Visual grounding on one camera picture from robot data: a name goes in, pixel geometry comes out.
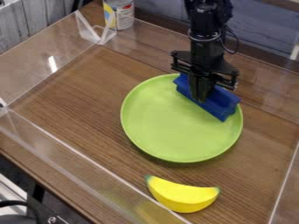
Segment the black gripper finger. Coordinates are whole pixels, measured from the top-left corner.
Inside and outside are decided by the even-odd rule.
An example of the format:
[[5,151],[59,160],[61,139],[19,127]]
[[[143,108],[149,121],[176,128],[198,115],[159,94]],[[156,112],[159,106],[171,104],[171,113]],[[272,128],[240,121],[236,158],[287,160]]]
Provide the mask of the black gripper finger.
[[202,93],[200,93],[202,77],[198,76],[195,73],[190,73],[188,82],[191,89],[191,97],[195,101],[199,101],[202,99]]
[[215,88],[215,83],[216,83],[216,81],[214,79],[211,79],[210,77],[202,78],[202,84],[200,84],[202,97],[200,97],[200,99],[203,101],[207,100],[210,92]]

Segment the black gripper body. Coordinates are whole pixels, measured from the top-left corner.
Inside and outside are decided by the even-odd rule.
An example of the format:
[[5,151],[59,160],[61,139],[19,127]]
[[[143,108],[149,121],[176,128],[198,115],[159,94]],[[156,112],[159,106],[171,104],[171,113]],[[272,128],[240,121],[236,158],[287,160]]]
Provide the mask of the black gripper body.
[[203,61],[196,63],[192,61],[192,53],[188,51],[172,51],[172,70],[190,74],[203,73],[222,87],[228,90],[235,90],[239,81],[239,70],[226,61],[223,56],[219,56],[214,61]]

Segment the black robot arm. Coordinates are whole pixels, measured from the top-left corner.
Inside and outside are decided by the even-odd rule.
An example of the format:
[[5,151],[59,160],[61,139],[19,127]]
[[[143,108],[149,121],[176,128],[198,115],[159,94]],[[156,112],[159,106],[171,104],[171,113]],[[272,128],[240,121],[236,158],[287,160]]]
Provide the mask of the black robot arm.
[[171,52],[172,70],[187,75],[191,98],[206,102],[216,85],[234,90],[238,84],[239,70],[224,58],[234,6],[230,0],[184,0],[184,7],[191,50]]

